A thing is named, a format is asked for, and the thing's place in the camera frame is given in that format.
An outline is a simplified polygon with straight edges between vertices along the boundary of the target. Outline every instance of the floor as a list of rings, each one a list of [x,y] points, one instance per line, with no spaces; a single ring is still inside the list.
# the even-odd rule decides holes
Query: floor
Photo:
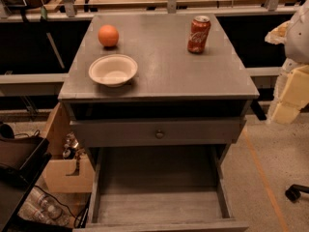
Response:
[[[32,134],[42,130],[48,112],[40,112],[32,121],[22,111],[1,111],[0,121],[10,124],[15,133]],[[249,222],[248,232],[309,231],[309,195],[302,194],[295,203],[285,197],[292,184],[309,186],[309,113],[301,113],[288,126],[259,121],[250,112],[246,119],[222,164],[234,217]],[[73,202],[65,195],[61,198]]]

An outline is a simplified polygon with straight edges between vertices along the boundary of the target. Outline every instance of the drawer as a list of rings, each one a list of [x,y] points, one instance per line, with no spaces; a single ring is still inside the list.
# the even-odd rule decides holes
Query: drawer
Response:
[[[86,147],[231,144],[245,124],[240,118],[73,121],[71,129]]]
[[[215,154],[213,146],[101,148],[85,231],[244,231]]]

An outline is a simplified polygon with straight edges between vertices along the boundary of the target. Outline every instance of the red soda can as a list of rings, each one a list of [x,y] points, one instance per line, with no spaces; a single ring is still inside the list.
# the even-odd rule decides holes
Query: red soda can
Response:
[[[191,34],[187,43],[187,50],[194,53],[203,52],[210,29],[211,20],[208,16],[195,16],[191,22]]]

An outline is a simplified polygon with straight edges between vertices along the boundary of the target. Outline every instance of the white bowl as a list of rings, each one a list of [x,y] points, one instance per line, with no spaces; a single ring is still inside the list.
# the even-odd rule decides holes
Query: white bowl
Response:
[[[98,58],[89,68],[89,76],[97,83],[119,87],[137,72],[136,62],[125,55],[113,54]]]

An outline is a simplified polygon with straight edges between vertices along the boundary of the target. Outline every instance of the cardboard box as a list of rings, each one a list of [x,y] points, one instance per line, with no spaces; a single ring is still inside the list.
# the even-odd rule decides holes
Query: cardboard box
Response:
[[[47,151],[53,156],[42,176],[50,192],[92,192],[95,171],[88,156],[81,157],[77,175],[73,174],[76,169],[76,159],[59,159],[69,132],[70,117],[66,109],[58,103],[50,113],[41,133],[48,139]]]

